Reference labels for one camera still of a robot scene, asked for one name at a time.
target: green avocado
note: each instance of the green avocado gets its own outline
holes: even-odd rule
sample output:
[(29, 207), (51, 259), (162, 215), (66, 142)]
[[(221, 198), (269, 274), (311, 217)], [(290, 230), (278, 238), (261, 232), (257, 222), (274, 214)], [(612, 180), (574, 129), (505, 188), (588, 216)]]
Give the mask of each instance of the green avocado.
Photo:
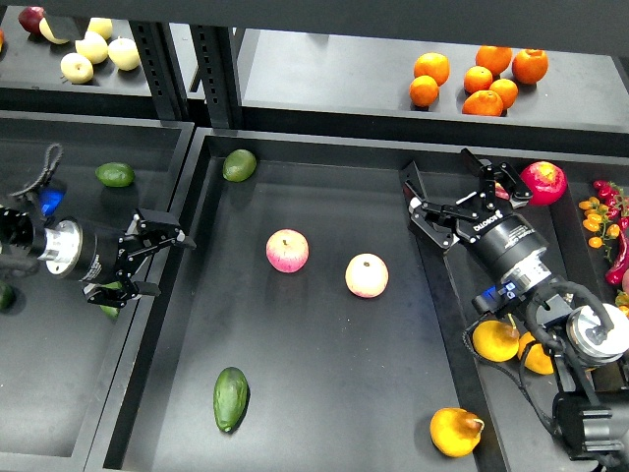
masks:
[(0, 280), (0, 310), (5, 310), (15, 301), (16, 294), (13, 287), (7, 282)]
[(136, 173), (124, 162), (107, 162), (96, 169), (96, 178), (106, 187), (129, 187)]
[(247, 379), (240, 369), (228, 367), (220, 373), (214, 386), (214, 419), (220, 431), (229, 433), (240, 421), (248, 392)]

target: pale yellow apple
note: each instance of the pale yellow apple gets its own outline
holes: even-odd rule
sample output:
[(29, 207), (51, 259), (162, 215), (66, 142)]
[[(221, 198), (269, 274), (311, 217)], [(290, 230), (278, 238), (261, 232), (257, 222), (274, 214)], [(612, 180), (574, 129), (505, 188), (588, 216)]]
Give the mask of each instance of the pale yellow apple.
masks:
[(132, 39), (126, 37), (119, 37), (109, 43), (109, 59), (122, 71), (131, 71), (140, 65), (138, 47)]
[(50, 29), (50, 25), (48, 24), (48, 22), (46, 22), (45, 18), (42, 18), (39, 22), (39, 30), (41, 31), (43, 37), (48, 39), (50, 42), (53, 42), (55, 44), (65, 44), (66, 42), (68, 42), (68, 39), (59, 39), (58, 37), (55, 37), (55, 35), (52, 33), (52, 30)]
[(377, 297), (386, 288), (388, 280), (386, 264), (375, 254), (358, 254), (345, 270), (347, 288), (363, 298)]
[(61, 72), (73, 84), (84, 84), (94, 76), (94, 68), (89, 60), (78, 52), (66, 54), (61, 59)]
[(80, 41), (75, 41), (75, 46), (77, 52), (85, 56), (92, 64), (100, 64), (109, 55), (107, 41), (94, 31), (86, 31), (86, 37)]
[(97, 32), (103, 39), (107, 40), (111, 37), (111, 33), (114, 30), (114, 24), (108, 18), (92, 18), (89, 20), (87, 30)]

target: cable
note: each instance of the cable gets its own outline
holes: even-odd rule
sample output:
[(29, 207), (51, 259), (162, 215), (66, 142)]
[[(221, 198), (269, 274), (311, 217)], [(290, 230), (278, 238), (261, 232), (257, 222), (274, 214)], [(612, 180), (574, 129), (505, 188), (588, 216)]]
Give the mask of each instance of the cable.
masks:
[(59, 143), (54, 143), (47, 147), (44, 154), (43, 168), (41, 169), (41, 173), (31, 184), (26, 184), (23, 189), (9, 194), (9, 197), (23, 197), (29, 192), (33, 192), (39, 187), (46, 185), (48, 182), (50, 182), (50, 179), (52, 179), (52, 175), (55, 173), (55, 170), (57, 170), (57, 166), (59, 165), (59, 161), (61, 160), (62, 156), (63, 147)]

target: red chili pepper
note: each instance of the red chili pepper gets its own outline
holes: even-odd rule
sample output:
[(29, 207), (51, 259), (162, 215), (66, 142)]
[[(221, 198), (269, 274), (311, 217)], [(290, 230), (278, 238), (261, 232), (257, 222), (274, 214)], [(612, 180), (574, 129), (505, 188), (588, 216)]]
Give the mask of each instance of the red chili pepper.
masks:
[(615, 206), (612, 206), (606, 213), (607, 219), (615, 219), (615, 217), (618, 216), (619, 214), (620, 214), (620, 210), (616, 208)]
[(598, 189), (600, 189), (600, 188), (602, 188), (602, 187), (605, 187), (605, 186), (607, 186), (607, 187), (608, 187), (608, 186), (609, 186), (609, 182), (608, 182), (608, 181), (606, 181), (606, 180), (595, 180), (595, 181), (592, 183), (592, 186), (593, 186), (595, 189), (597, 189), (597, 190), (598, 190)]
[(605, 280), (610, 285), (618, 285), (622, 282), (622, 276), (629, 268), (629, 241), (624, 231), (618, 235), (618, 256), (611, 268), (605, 274)]
[(607, 200), (608, 197), (611, 196), (611, 187), (604, 186), (599, 188), (599, 198), (601, 200)]

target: black tray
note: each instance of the black tray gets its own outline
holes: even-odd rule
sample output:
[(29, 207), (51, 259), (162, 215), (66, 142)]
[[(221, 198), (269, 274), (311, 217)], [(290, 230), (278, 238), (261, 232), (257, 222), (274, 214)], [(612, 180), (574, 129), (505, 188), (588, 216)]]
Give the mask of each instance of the black tray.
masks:
[[(171, 207), (193, 126), (1, 112), (0, 129), (3, 194), (36, 176), (46, 147), (60, 143), (55, 178), (68, 192), (55, 214), (125, 230), (135, 207)], [(111, 160), (134, 167), (132, 186), (96, 180), (94, 169)], [(0, 313), (0, 470), (83, 470), (137, 302), (112, 321), (78, 282), (53, 278), (43, 264), (9, 282), (18, 298)]]
[[(241, 184), (221, 175), (234, 148), (259, 157)], [(141, 338), (133, 327), (123, 360), (136, 362), (121, 362), (116, 381), (128, 388), (110, 394), (87, 469), (477, 470), (473, 456), (445, 459), (428, 435), (432, 413), (458, 401), (406, 228), (400, 159), (203, 129), (195, 154), (200, 170), (207, 166), (193, 229), (199, 246), (184, 256), (161, 332)], [(310, 241), (295, 274), (277, 272), (264, 254), (282, 227)], [(345, 285), (347, 263), (362, 252), (389, 267), (374, 300)], [(154, 352), (144, 349), (155, 341)], [(217, 430), (211, 401), (228, 365), (251, 384), (232, 436)]]
[[(221, 176), (222, 158), (235, 148), (259, 158), (241, 184)], [(415, 161), (428, 192), (458, 198), (477, 183), (459, 151), (199, 129), (190, 159), (198, 157), (195, 178), (204, 183), (199, 204), (187, 208), (199, 247), (184, 256), (168, 306), (132, 326), (87, 470), (524, 471), (533, 456), (544, 470), (592, 470), (592, 462), (570, 462), (517, 388), (462, 346), (461, 329), (475, 316), (471, 299), (490, 281), (464, 248), (436, 256), (406, 228), (398, 171)], [(523, 213), (549, 241), (547, 265), (604, 297), (596, 269), (604, 263), (588, 251), (575, 207), (593, 168), (615, 175), (626, 162), (473, 151), (518, 168), (541, 159), (565, 168), (569, 192)], [(266, 239), (281, 227), (311, 242), (296, 274), (265, 259)], [(583, 256), (576, 263), (567, 240)], [(343, 280), (349, 259), (367, 251), (391, 273), (371, 301), (351, 295)], [(228, 365), (243, 369), (252, 391), (232, 436), (218, 432), (211, 405)], [(547, 411), (553, 379), (529, 380)], [(486, 419), (476, 461), (445, 459), (430, 444), (431, 414), (457, 404)]]

